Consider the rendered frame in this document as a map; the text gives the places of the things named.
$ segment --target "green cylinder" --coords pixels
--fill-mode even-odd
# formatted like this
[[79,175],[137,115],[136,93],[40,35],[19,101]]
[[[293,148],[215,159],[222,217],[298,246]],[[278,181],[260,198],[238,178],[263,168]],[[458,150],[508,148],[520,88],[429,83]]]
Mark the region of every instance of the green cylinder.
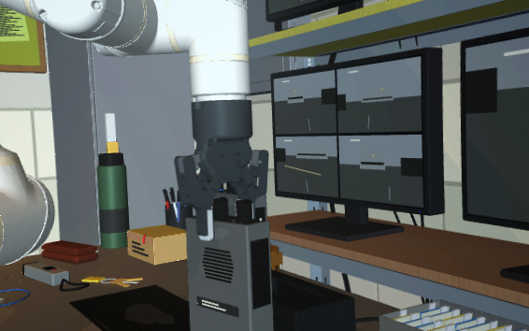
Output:
[[101,247],[104,249],[126,247],[130,221],[127,175],[122,153],[99,154],[97,184]]

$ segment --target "small gray box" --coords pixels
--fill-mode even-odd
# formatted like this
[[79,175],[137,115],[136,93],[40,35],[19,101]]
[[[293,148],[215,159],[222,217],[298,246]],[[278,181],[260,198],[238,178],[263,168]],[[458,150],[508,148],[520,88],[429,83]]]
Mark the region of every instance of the small gray box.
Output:
[[23,266],[23,275],[36,281],[44,282],[50,286],[58,286],[62,279],[70,281],[68,271],[42,262]]
[[[413,314],[415,312],[427,311],[427,310],[430,310],[430,309],[438,309],[438,308],[444,307],[444,306],[449,306],[450,307],[450,311],[453,311],[453,310],[456,310],[456,309],[460,310],[461,311],[461,315],[466,314],[468,312],[472,312],[473,313],[473,318],[485,317],[486,323],[487,322],[497,321],[498,322],[498,324],[497,324],[498,327],[510,324],[510,325],[512,325],[512,330],[520,330],[520,329],[524,328],[527,331],[529,331],[529,325],[518,323],[518,322],[515,322],[515,321],[511,321],[509,319],[505,319],[505,318],[502,318],[502,317],[499,317],[499,316],[495,316],[495,315],[492,315],[492,314],[488,314],[488,313],[485,313],[485,312],[481,312],[481,311],[479,311],[477,309],[470,309],[470,308],[467,308],[467,307],[464,307],[464,306],[460,306],[460,305],[457,305],[457,304],[453,304],[451,302],[444,301],[444,300],[434,301],[434,302],[430,302],[430,303],[427,303],[427,304],[424,304],[424,305],[410,307],[410,308],[406,309],[406,315]],[[406,324],[403,324],[403,323],[399,323],[399,322],[393,320],[395,318],[400,317],[400,311],[401,310],[390,312],[389,314],[385,314],[383,316],[379,316],[379,331],[418,331],[419,329],[416,328],[416,327],[409,326],[409,325],[406,325]]]

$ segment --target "bulletin board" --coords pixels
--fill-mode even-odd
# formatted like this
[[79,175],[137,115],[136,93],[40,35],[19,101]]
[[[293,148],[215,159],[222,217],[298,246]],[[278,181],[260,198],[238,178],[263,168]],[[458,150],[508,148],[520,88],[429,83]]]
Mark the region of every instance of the bulletin board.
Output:
[[45,73],[44,27],[0,6],[0,71]]

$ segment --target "gray electronic device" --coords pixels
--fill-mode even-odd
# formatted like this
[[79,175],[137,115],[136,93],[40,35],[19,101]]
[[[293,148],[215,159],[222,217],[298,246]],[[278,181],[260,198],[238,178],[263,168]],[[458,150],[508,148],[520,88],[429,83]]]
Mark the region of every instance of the gray electronic device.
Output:
[[269,223],[213,227],[214,238],[201,240],[187,218],[191,329],[272,331]]
[[23,275],[50,286],[58,286],[62,280],[70,281],[68,271],[42,262],[23,265]]

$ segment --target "overhead shelf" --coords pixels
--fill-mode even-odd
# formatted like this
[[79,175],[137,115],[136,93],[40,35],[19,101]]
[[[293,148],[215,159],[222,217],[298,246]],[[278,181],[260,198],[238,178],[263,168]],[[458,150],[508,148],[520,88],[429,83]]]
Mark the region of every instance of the overhead shelf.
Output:
[[388,0],[251,39],[250,59],[326,55],[409,38],[414,48],[433,47],[524,27],[529,0]]

